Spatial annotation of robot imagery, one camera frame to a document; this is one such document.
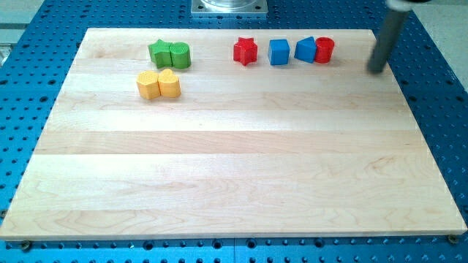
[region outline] green star block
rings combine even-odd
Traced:
[[[190,47],[187,43],[177,42],[172,44],[169,49],[173,67],[186,69],[190,66]]]
[[[172,43],[164,42],[160,39],[156,43],[148,46],[151,61],[156,64],[156,68],[172,66],[172,58],[170,57],[170,46]]]

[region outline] blue block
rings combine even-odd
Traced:
[[[290,57],[290,46],[286,39],[270,40],[268,58],[271,65],[286,65]]]
[[[314,37],[302,39],[295,46],[294,58],[305,62],[314,63],[316,50],[317,46],[315,45]]]

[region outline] wooden board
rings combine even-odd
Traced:
[[[329,64],[292,58],[332,36]],[[256,64],[232,61],[254,37]],[[147,45],[187,42],[182,96],[146,101]],[[287,38],[290,64],[270,66]],[[6,240],[460,234],[467,229],[367,30],[89,29],[1,227]]]

